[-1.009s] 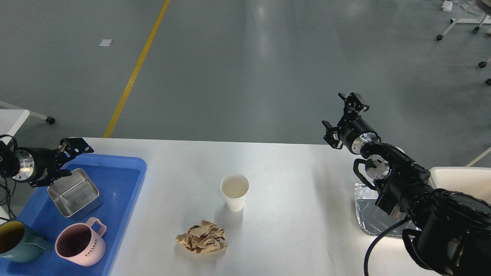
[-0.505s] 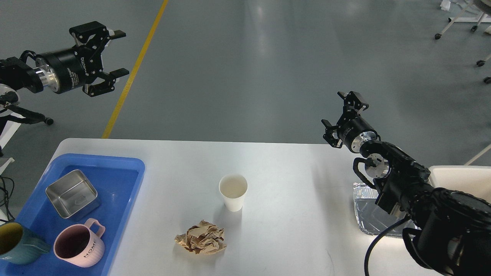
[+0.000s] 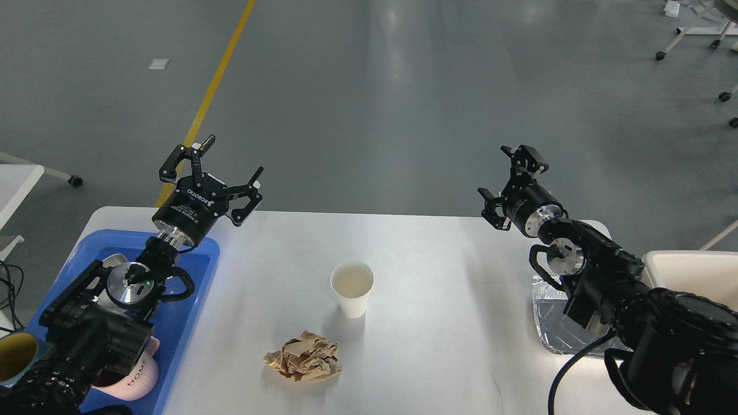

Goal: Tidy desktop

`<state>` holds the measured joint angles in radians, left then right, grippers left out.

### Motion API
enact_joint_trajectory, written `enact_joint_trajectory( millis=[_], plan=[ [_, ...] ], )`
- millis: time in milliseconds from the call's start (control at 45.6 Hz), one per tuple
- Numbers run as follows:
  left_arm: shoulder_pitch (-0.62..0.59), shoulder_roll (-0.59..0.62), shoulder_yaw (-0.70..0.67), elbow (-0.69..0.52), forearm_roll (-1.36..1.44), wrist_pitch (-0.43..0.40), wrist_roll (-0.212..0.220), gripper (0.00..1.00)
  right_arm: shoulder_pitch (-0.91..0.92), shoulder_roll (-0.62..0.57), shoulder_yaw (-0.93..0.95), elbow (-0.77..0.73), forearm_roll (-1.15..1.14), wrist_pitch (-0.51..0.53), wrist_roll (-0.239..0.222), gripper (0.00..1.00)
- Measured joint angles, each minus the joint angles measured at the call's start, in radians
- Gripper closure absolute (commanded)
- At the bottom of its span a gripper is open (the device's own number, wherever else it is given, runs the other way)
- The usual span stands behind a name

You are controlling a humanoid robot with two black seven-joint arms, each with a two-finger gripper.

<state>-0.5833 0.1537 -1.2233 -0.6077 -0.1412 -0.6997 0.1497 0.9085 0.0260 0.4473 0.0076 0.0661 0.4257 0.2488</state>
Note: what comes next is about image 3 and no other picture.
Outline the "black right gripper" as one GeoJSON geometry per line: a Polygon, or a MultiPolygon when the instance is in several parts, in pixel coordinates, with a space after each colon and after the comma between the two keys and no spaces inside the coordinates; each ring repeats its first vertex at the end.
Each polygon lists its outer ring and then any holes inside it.
{"type": "Polygon", "coordinates": [[[538,238],[543,224],[567,216],[563,205],[537,181],[550,165],[530,145],[500,149],[510,159],[510,178],[496,197],[485,187],[477,188],[483,198],[481,216],[499,231],[509,231],[511,221],[528,238],[538,238]]]}

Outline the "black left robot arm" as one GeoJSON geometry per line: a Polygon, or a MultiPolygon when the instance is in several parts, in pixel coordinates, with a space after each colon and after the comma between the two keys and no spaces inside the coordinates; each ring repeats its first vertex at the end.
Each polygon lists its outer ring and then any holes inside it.
{"type": "Polygon", "coordinates": [[[132,261],[92,261],[40,313],[47,353],[33,358],[2,385],[3,414],[79,414],[102,375],[126,376],[136,368],[155,333],[153,316],[196,292],[178,265],[220,218],[241,226],[263,197],[258,167],[246,184],[228,186],[203,170],[201,159],[216,141],[177,145],[159,168],[174,185],[151,217],[156,234],[132,261]]]}

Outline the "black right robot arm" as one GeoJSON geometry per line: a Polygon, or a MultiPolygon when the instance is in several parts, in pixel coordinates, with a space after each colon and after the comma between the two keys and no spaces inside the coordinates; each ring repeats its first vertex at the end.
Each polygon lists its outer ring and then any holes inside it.
{"type": "Polygon", "coordinates": [[[528,263],[566,296],[563,313],[606,333],[584,346],[551,384],[548,413],[565,373],[595,348],[617,338],[624,349],[604,351],[615,389],[639,410],[657,414],[735,414],[736,312],[702,295],[650,287],[645,265],[609,236],[581,220],[541,186],[549,165],[530,145],[501,147],[510,177],[498,195],[479,187],[481,215],[495,229],[511,226],[537,239],[528,263]]]}

